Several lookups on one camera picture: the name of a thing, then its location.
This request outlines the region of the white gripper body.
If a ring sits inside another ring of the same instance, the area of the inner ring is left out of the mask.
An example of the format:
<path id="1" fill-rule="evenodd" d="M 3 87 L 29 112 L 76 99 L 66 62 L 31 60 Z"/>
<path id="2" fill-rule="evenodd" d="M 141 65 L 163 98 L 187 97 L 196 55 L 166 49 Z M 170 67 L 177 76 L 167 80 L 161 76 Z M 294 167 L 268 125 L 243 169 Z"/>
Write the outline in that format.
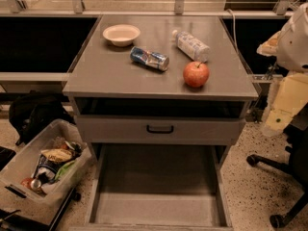
<path id="1" fill-rule="evenodd" d="M 279 66 L 288 70 L 308 71 L 308 3 L 300 5 L 282 27 L 276 59 Z"/>

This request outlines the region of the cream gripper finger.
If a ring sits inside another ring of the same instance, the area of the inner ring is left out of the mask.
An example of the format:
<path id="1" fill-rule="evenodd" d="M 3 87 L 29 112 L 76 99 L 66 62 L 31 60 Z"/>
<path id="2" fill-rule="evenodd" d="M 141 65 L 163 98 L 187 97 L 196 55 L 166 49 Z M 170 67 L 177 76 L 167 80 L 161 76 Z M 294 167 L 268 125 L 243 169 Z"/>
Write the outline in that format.
<path id="1" fill-rule="evenodd" d="M 308 103 L 308 74 L 291 71 L 269 86 L 267 107 L 262 115 L 261 132 L 266 137 L 281 134 Z"/>
<path id="2" fill-rule="evenodd" d="M 278 43 L 281 32 L 278 31 L 273 34 L 268 40 L 260 44 L 257 48 L 257 53 L 262 56 L 270 57 L 277 56 Z"/>

